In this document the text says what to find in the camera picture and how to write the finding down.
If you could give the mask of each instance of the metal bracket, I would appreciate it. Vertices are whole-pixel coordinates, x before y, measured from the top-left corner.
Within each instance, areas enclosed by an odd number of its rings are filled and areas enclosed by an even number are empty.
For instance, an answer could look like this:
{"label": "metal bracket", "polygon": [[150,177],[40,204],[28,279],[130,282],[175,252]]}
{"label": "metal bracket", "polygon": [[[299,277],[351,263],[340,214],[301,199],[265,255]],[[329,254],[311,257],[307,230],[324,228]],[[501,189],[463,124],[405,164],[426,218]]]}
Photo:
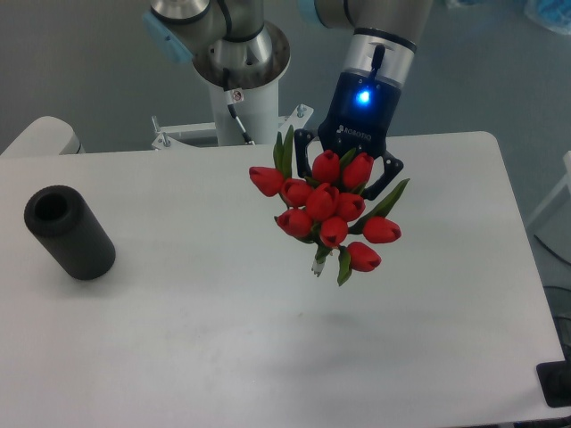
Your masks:
{"label": "metal bracket", "polygon": [[[311,118],[311,115],[313,115],[313,112],[314,110],[310,106],[299,104],[295,107],[290,116],[281,116],[278,118],[278,132],[281,132],[282,135],[285,135],[287,133],[287,129],[289,129],[290,126],[294,127],[294,129],[305,128],[305,125]],[[156,116],[151,117],[151,122],[153,123],[153,131],[155,136],[155,140],[153,141],[152,146],[155,150],[170,149],[173,147],[177,149],[181,147],[195,147],[191,144],[180,143],[180,141],[177,140],[192,140],[199,138],[216,137],[216,125],[213,122],[161,127]],[[170,142],[171,146],[167,146],[163,143],[163,141],[167,140]]]}

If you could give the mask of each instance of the black cable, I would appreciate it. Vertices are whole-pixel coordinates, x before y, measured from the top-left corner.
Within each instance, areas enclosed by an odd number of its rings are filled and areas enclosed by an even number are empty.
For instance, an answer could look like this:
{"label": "black cable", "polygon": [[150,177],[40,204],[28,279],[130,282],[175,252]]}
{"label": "black cable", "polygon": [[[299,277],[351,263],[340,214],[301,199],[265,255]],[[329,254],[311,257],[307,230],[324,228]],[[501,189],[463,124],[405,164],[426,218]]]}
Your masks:
{"label": "black cable", "polygon": [[[230,90],[230,70],[224,69],[222,72],[223,72],[222,89],[224,90],[224,92],[227,92]],[[236,123],[238,124],[238,126],[240,127],[240,130],[242,131],[242,138],[244,139],[244,142],[246,144],[254,144],[252,138],[248,135],[248,132],[246,131],[246,129],[244,127],[244,124],[242,123],[240,118],[238,118],[238,113],[236,113],[236,109],[234,108],[234,104],[228,105],[228,111],[230,112],[230,116],[232,116],[232,119],[234,119],[236,121]]]}
{"label": "black cable", "polygon": [[546,250],[549,254],[551,254],[554,258],[556,258],[557,260],[559,260],[561,263],[563,263],[564,265],[570,266],[571,267],[571,261],[563,259],[561,256],[559,256],[554,250],[552,250],[544,241],[542,241],[542,239],[537,236],[534,235],[534,238],[537,240],[537,242],[543,247],[544,250]]}
{"label": "black cable", "polygon": [[564,292],[571,292],[571,288],[561,287],[559,285],[544,285],[543,288],[552,290],[562,290]]}

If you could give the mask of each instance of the green leaf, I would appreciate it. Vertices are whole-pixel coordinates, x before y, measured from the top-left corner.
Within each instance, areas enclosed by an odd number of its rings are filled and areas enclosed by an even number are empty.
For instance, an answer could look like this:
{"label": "green leaf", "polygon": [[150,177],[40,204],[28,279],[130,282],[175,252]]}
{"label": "green leaf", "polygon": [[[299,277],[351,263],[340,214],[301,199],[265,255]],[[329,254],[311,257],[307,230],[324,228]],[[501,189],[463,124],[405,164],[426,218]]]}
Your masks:
{"label": "green leaf", "polygon": [[274,145],[274,165],[276,169],[282,174],[282,160],[284,159],[284,143],[282,142],[282,133],[277,133],[276,145]]}
{"label": "green leaf", "polygon": [[365,191],[365,187],[367,187],[367,183],[363,183],[362,185],[358,185],[353,190],[351,190],[351,193],[358,194],[359,196],[361,196],[363,194],[363,192]]}
{"label": "green leaf", "polygon": [[320,245],[315,253],[315,260],[319,263],[325,263],[327,256],[331,254],[331,249]]}
{"label": "green leaf", "polygon": [[316,180],[315,178],[312,178],[312,177],[306,176],[305,181],[307,182],[308,185],[310,185],[314,189],[317,189],[321,185],[321,183],[318,180]]}
{"label": "green leaf", "polygon": [[409,183],[410,179],[402,180],[396,187],[390,192],[381,202],[379,202],[376,207],[370,211],[369,214],[361,217],[357,223],[349,227],[349,233],[352,235],[360,235],[363,233],[363,227],[370,218],[373,217],[386,217],[389,212],[393,209],[394,205],[402,196],[404,189]]}
{"label": "green leaf", "polygon": [[343,171],[347,166],[352,162],[353,158],[355,157],[355,153],[357,149],[352,148],[343,157],[339,160],[339,164],[341,165],[341,171]]}
{"label": "green leaf", "polygon": [[292,156],[294,154],[294,127],[287,129],[284,141],[284,155],[282,157],[281,172],[285,179],[292,177]]}
{"label": "green leaf", "polygon": [[347,282],[352,272],[351,254],[349,254],[345,247],[339,247],[339,275],[337,276],[339,286]]}
{"label": "green leaf", "polygon": [[315,241],[313,241],[312,239],[308,238],[295,238],[297,239],[300,243],[315,243]]}

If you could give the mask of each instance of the black cylinder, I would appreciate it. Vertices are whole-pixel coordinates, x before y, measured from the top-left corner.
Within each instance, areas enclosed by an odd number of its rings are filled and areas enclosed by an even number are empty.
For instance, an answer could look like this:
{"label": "black cylinder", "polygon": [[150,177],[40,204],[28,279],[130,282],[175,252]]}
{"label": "black cylinder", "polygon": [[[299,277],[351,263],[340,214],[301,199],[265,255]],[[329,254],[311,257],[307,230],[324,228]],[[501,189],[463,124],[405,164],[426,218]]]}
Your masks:
{"label": "black cylinder", "polygon": [[115,261],[115,247],[78,191],[65,185],[40,190],[26,204],[29,231],[70,276],[96,279]]}

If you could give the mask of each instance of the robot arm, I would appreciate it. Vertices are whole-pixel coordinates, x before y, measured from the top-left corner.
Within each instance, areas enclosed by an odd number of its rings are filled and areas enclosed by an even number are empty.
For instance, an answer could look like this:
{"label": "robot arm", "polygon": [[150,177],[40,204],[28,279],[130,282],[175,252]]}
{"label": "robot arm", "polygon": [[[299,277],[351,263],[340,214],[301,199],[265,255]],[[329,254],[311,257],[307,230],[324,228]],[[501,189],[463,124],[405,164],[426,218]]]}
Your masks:
{"label": "robot arm", "polygon": [[[402,169],[402,163],[386,151],[385,139],[432,3],[298,0],[302,12],[325,27],[354,31],[318,134],[323,149],[339,156],[354,148],[375,159],[384,158],[385,174],[365,192],[369,199]],[[225,92],[232,87],[267,85],[289,63],[287,44],[282,53],[276,48],[277,38],[268,33],[271,26],[263,19],[263,0],[152,0],[151,14],[150,19],[159,21],[194,54],[199,73]],[[302,177],[310,171],[303,155],[312,137],[309,133],[296,138]]]}
{"label": "robot arm", "polygon": [[[337,88],[319,126],[323,150],[343,156],[351,149],[382,157],[385,173],[363,193],[373,200],[402,170],[386,151],[386,133],[409,74],[433,0],[301,0],[300,6],[328,28],[354,28]],[[296,135],[300,175],[310,173],[307,141]]]}

